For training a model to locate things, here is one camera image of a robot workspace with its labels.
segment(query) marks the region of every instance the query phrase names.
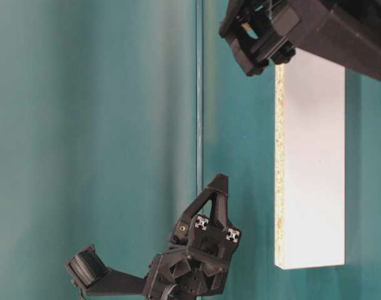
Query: wooden plank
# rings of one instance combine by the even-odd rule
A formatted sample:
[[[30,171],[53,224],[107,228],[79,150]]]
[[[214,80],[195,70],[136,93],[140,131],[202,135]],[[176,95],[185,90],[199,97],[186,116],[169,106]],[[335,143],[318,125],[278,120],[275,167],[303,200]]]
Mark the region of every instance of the wooden plank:
[[[275,264],[344,264],[345,68],[298,49],[275,73]]]

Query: teal backdrop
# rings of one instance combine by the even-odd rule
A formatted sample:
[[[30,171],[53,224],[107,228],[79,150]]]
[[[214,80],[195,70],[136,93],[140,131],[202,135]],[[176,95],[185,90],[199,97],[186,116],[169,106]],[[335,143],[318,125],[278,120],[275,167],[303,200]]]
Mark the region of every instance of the teal backdrop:
[[[381,83],[347,73],[347,264],[281,271],[274,71],[243,75],[225,7],[204,0],[202,166],[244,235],[217,298],[381,300]],[[191,0],[0,0],[0,299],[78,299],[62,265],[90,243],[137,276],[165,250],[197,191],[196,22]]]
[[[0,299],[79,299],[90,243],[142,277],[165,250],[196,196],[194,8],[0,0]]]

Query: teal curtain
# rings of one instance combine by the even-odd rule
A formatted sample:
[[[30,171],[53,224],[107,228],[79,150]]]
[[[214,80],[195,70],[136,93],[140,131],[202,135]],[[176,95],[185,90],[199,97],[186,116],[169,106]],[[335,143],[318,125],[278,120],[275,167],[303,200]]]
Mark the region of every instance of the teal curtain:
[[[196,196],[194,8],[0,0],[0,299],[78,299],[90,243],[142,277],[165,250]]]

